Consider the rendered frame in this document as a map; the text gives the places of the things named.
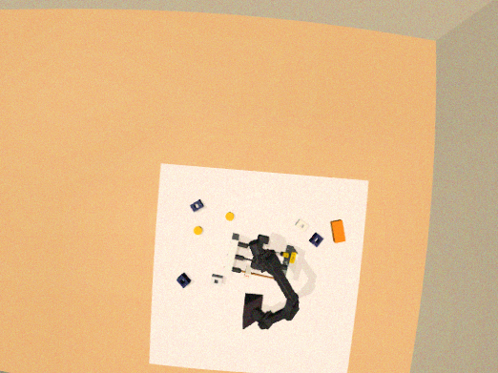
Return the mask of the orange block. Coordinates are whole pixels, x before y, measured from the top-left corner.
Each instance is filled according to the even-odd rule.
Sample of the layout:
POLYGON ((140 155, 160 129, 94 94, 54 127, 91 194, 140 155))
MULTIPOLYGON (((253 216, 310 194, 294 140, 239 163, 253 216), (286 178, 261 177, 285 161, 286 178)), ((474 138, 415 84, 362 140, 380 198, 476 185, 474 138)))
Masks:
POLYGON ((344 229, 341 219, 330 221, 330 227, 332 232, 332 238, 335 243, 345 241, 344 229))

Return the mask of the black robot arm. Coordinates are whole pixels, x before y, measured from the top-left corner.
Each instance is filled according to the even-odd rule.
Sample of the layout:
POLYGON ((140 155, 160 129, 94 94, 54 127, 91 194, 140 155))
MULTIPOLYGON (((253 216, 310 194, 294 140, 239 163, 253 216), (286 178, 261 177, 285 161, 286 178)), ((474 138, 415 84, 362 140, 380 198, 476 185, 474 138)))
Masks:
POLYGON ((287 277, 283 274, 281 270, 280 258, 277 256, 275 250, 263 250, 261 242, 258 238, 255 238, 248 243, 253 257, 256 257, 256 265, 262 273, 268 272, 272 275, 278 284, 283 295, 286 297, 287 301, 280 311, 262 312, 260 306, 252 311, 252 321, 258 322, 258 327, 260 330, 269 329, 274 323, 285 319, 286 321, 291 321, 299 312, 299 296, 295 293, 294 288, 291 286, 287 277), (267 257, 266 257, 267 256, 267 257))

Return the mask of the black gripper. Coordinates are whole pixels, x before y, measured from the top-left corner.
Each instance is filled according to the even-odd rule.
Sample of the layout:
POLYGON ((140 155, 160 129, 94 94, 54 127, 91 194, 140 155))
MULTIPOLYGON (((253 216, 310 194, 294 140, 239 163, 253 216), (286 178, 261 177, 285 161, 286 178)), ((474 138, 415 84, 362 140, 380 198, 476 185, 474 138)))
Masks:
MULTIPOLYGON (((261 245, 263 246, 263 243, 264 243, 264 244, 268 244, 268 243, 269 243, 269 239, 270 239, 270 238, 269 238, 269 236, 267 236, 267 235, 258 235, 258 239, 259 239, 259 241, 261 242, 261 245)), ((251 266, 251 268, 253 268, 253 269, 260 270, 260 269, 257 267, 257 265, 256 265, 256 257, 253 257, 253 258, 252 258, 252 261, 251 261, 251 265, 250 265, 250 266, 251 266)))

